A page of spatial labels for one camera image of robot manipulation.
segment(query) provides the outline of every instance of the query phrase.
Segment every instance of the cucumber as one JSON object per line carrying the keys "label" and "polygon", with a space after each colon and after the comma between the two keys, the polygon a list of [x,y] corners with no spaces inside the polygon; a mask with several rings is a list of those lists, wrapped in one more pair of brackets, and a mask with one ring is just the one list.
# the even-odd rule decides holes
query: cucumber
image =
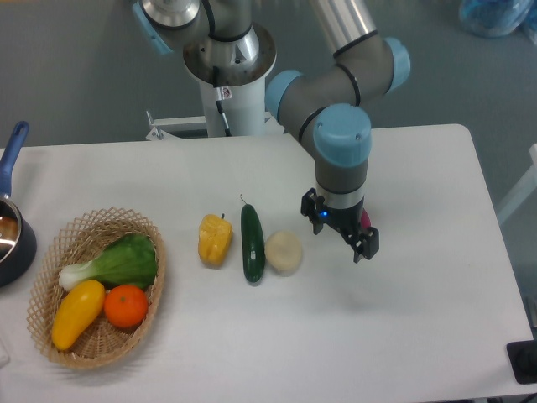
{"label": "cucumber", "polygon": [[244,277],[257,283],[265,269],[265,244],[258,214],[252,205],[246,204],[241,211],[242,267]]}

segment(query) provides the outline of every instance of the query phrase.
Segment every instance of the metal cylinder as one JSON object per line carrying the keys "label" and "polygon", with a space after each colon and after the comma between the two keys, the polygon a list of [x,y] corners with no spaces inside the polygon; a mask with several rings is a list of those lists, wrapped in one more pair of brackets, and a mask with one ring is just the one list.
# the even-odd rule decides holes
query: metal cylinder
{"label": "metal cylinder", "polygon": [[363,0],[310,0],[333,53],[376,27]]}
{"label": "metal cylinder", "polygon": [[196,17],[200,0],[141,0],[141,6],[155,23],[180,28]]}

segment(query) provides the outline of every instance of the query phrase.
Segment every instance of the red object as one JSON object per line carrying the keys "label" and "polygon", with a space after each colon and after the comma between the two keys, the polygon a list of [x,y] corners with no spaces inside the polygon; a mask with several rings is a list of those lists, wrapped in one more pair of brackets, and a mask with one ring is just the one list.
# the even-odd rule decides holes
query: red object
{"label": "red object", "polygon": [[362,228],[371,227],[371,220],[369,219],[369,214],[366,212],[365,208],[362,210],[362,219],[360,220],[360,224],[362,224]]}
{"label": "red object", "polygon": [[120,328],[142,323],[148,308],[148,297],[135,285],[120,285],[112,289],[104,300],[108,321]]}

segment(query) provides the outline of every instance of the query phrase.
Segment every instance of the yellow bell pepper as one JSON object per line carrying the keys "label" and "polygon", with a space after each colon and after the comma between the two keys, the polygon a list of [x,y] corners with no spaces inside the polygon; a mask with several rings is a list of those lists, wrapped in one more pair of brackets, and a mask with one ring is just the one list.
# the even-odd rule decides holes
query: yellow bell pepper
{"label": "yellow bell pepper", "polygon": [[81,282],[60,304],[52,325],[52,343],[59,350],[71,347],[102,311],[104,286],[97,280]]}
{"label": "yellow bell pepper", "polygon": [[198,254],[203,263],[220,266],[232,242],[232,225],[214,214],[203,217],[200,224]]}

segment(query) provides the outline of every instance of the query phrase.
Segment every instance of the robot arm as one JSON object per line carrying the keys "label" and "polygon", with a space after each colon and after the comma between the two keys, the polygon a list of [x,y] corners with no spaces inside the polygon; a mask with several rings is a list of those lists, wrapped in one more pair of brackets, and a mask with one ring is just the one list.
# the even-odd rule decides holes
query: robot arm
{"label": "robot arm", "polygon": [[[139,4],[166,43],[183,50],[187,68],[199,81],[231,88],[264,83],[275,49],[268,33],[252,23],[251,0]],[[378,35],[363,0],[310,0],[310,5],[333,51],[334,66],[313,78],[298,71],[280,73],[270,82],[265,103],[315,160],[316,189],[302,198],[301,213],[310,219],[315,234],[324,224],[339,232],[358,262],[378,251],[378,230],[361,225],[372,140],[369,118],[358,106],[402,84],[409,75],[409,55],[398,40]],[[262,132],[262,126],[257,129],[250,122],[264,123],[264,105],[252,107],[253,103],[242,100],[241,108],[228,110],[231,133]],[[222,102],[216,104],[224,122],[220,131],[225,128],[229,134]],[[214,101],[204,100],[210,128],[207,105],[214,107]]]}

